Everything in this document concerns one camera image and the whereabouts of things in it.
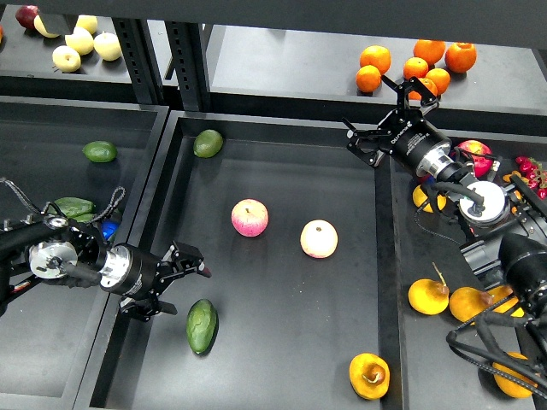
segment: yellow apple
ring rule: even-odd
[[[64,73],[73,73],[81,66],[78,51],[67,45],[60,45],[53,50],[53,63]]]
[[[334,226],[325,220],[312,220],[300,235],[302,250],[312,258],[327,258],[338,245],[338,234]]]
[[[90,34],[95,34],[98,26],[97,17],[94,15],[79,15],[76,26],[86,29]]]
[[[65,42],[81,56],[91,53],[94,47],[92,35],[82,27],[75,27],[72,34],[65,36]]]
[[[121,46],[118,37],[111,32],[103,32],[93,40],[95,51],[107,62],[121,57]]]
[[[59,37],[59,34],[53,34],[51,32],[47,32],[47,30],[44,27],[44,23],[42,22],[42,19],[40,19],[39,15],[34,17],[34,28],[36,28],[36,30],[38,30],[38,32],[42,34],[44,37],[47,37],[47,38]]]

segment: red apple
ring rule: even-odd
[[[480,141],[469,139],[468,141],[464,141],[463,143],[458,144],[458,147],[471,153],[471,156],[473,157],[473,162],[475,163],[475,167],[474,167],[475,177],[480,178],[486,173],[488,173],[488,171],[490,171],[490,167],[492,166],[493,160],[489,160],[488,158],[485,158],[484,156],[473,155],[473,154],[491,155],[492,151],[490,148],[488,148],[488,146],[484,145]]]
[[[37,6],[20,6],[15,13],[15,18],[23,27],[29,30],[35,30],[34,18],[38,15]]]
[[[244,199],[232,209],[232,224],[244,237],[257,237],[268,226],[268,210],[256,199]]]
[[[312,258],[327,258],[338,245],[338,234],[325,220],[308,222],[300,235],[302,250]]]

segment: pink apple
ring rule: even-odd
[[[300,245],[312,258],[327,258],[338,245],[338,234],[334,226],[327,221],[312,220],[302,230]]]
[[[232,209],[232,224],[244,237],[257,237],[268,225],[268,210],[256,199],[244,199]]]
[[[488,173],[488,171],[490,171],[493,160],[485,158],[484,156],[473,155],[473,154],[491,155],[492,151],[487,145],[484,145],[480,141],[469,139],[468,141],[459,143],[458,147],[471,153],[471,156],[473,157],[473,162],[475,164],[474,166],[475,177],[480,178],[486,173]]]

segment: blue object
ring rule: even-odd
[[[117,222],[113,222],[112,220],[105,220],[102,223],[102,226],[104,238],[108,241],[112,237],[112,235],[116,233],[116,231],[120,227],[120,224]]]

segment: apple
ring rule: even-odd
[[[484,156],[473,155],[473,154],[491,155],[492,151],[488,146],[484,145],[480,141],[469,139],[468,141],[459,143],[458,148],[464,149],[471,153],[471,156],[473,157],[473,162],[475,164],[474,165],[475,177],[480,178],[486,173],[488,173],[488,171],[490,171],[493,160],[489,160],[488,158],[485,158]]]
[[[36,28],[36,30],[38,30],[38,32],[40,34],[42,34],[44,37],[47,37],[47,38],[55,38],[55,37],[59,37],[59,34],[53,34],[52,32],[48,32],[45,27],[44,27],[44,23],[42,22],[42,19],[40,18],[39,15],[37,15],[36,17],[34,17],[34,27]]]
[[[29,30],[35,30],[34,19],[38,15],[38,7],[36,6],[20,6],[15,13],[15,18],[23,27]]]
[[[73,73],[82,64],[78,51],[67,45],[60,45],[54,49],[52,57],[53,63],[64,73]]]
[[[336,229],[325,220],[312,220],[302,229],[300,235],[302,250],[312,258],[327,258],[338,245]]]
[[[232,225],[244,237],[257,237],[268,226],[268,210],[256,199],[244,199],[232,209]]]
[[[85,56],[93,51],[93,37],[83,27],[75,27],[72,34],[65,36],[67,46]]]
[[[95,51],[107,62],[121,57],[121,46],[118,37],[111,32],[103,32],[93,40]]]
[[[95,34],[98,26],[97,17],[94,15],[79,15],[76,26],[86,29],[90,34]]]

